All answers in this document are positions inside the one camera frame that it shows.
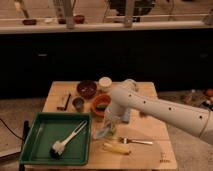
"cable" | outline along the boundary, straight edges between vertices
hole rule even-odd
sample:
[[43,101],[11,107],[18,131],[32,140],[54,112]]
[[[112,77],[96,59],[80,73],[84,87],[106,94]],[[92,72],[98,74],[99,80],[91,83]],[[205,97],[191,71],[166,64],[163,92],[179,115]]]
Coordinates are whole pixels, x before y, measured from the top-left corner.
[[18,136],[16,133],[14,133],[8,126],[7,124],[0,118],[0,120],[2,121],[2,123],[4,124],[4,126],[13,134],[15,135],[17,138],[19,138],[20,140],[23,141],[23,138],[21,138],[20,136]]

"white cup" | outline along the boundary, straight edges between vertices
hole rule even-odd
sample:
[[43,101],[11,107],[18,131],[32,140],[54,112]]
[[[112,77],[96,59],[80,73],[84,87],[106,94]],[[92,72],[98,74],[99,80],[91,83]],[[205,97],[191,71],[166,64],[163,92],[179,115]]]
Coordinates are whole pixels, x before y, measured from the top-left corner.
[[112,85],[112,80],[109,77],[102,77],[98,81],[100,90],[107,93],[110,90],[110,86]]

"floor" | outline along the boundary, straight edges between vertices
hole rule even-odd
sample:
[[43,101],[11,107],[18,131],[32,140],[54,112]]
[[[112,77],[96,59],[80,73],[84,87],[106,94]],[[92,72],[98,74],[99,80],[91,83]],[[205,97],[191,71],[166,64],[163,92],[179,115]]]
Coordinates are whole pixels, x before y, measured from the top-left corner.
[[[183,97],[189,92],[158,92],[158,97],[183,103]],[[203,91],[197,90],[189,105],[200,106],[205,99]],[[42,111],[44,103],[45,98],[2,99],[0,100],[0,118],[21,136],[23,122],[29,120],[31,123],[35,113]],[[178,163],[177,171],[213,171],[213,148],[210,145],[171,125],[167,127]],[[0,137],[3,137],[0,139],[0,152],[21,144],[21,141],[13,136],[2,123],[0,123]],[[0,171],[4,170],[18,170],[17,158],[0,160]]]

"cabinet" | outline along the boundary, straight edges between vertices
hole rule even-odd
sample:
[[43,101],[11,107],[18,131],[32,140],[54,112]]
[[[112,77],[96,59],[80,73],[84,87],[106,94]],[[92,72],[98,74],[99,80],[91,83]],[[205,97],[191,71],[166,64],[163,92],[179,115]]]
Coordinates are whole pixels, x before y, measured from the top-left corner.
[[158,91],[213,86],[212,29],[0,35],[1,97],[46,96],[54,80],[152,81]]

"green tray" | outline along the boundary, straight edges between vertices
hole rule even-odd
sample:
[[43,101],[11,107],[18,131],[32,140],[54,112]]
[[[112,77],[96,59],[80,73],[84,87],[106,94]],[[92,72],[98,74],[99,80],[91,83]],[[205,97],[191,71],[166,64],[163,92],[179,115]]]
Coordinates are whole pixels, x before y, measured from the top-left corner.
[[[50,157],[56,140],[64,140],[83,120],[87,125],[66,145],[59,159]],[[91,115],[78,113],[38,113],[20,156],[21,164],[85,165],[88,161]]]

